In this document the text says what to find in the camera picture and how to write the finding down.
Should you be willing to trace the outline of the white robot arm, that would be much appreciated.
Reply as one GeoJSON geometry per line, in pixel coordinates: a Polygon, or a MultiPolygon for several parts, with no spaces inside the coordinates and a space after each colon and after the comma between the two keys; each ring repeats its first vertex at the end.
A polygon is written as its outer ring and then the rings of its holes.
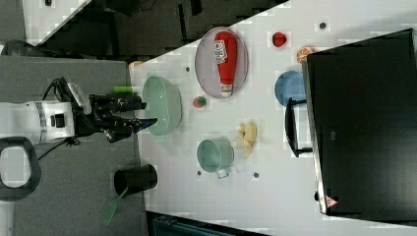
{"type": "Polygon", "coordinates": [[[28,101],[1,104],[1,157],[27,162],[28,172],[19,182],[1,174],[1,201],[15,203],[29,197],[41,180],[41,157],[35,148],[59,147],[78,138],[102,133],[111,143],[124,140],[154,125],[155,118],[122,118],[120,112],[142,110],[147,104],[137,95],[90,95],[88,98],[28,101]]]}

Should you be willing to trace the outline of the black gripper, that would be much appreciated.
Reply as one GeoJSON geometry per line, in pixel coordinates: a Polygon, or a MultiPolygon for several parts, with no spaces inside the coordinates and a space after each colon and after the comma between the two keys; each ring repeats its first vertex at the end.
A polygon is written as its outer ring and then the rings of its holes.
{"type": "Polygon", "coordinates": [[[110,143],[127,139],[157,122],[156,118],[127,119],[117,116],[118,112],[142,110],[145,102],[137,102],[132,94],[91,94],[89,96],[91,113],[76,115],[76,136],[86,137],[103,133],[110,143]]]}

